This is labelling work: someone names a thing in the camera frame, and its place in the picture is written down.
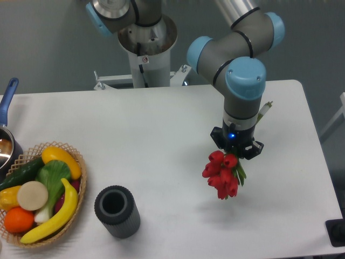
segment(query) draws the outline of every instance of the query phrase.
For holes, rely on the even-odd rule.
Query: yellow bell pepper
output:
[[[65,186],[65,201],[61,209],[48,221],[31,229],[22,238],[21,243],[31,244],[41,240],[63,227],[73,216],[78,205],[78,193],[74,187],[65,179],[61,181]]]
[[[51,160],[60,160],[65,162],[71,171],[72,180],[77,180],[81,176],[81,170],[75,159],[64,149],[59,147],[50,146],[42,151],[42,160],[47,164]]]
[[[0,192],[0,209],[8,211],[12,208],[19,207],[17,193],[20,188],[21,186],[14,186]]]

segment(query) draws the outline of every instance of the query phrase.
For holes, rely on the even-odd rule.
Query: white radish slice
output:
[[[41,209],[47,200],[48,190],[38,181],[26,182],[17,193],[18,204],[26,210]]]

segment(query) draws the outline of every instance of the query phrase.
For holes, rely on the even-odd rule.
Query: green stem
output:
[[[257,123],[262,119],[262,117],[266,114],[266,112],[272,107],[272,103],[273,101],[269,101],[265,103],[265,105],[260,109],[258,113]]]

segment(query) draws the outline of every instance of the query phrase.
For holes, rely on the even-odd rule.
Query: black cylinder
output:
[[[115,237],[132,236],[140,226],[140,215],[133,195],[123,186],[102,190],[94,205],[97,218]]]

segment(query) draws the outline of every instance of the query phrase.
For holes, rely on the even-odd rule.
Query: cucumber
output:
[[[23,164],[12,174],[8,175],[2,183],[0,183],[0,192],[13,186],[23,185],[26,182],[34,181],[38,170],[43,166],[44,163],[41,156]]]

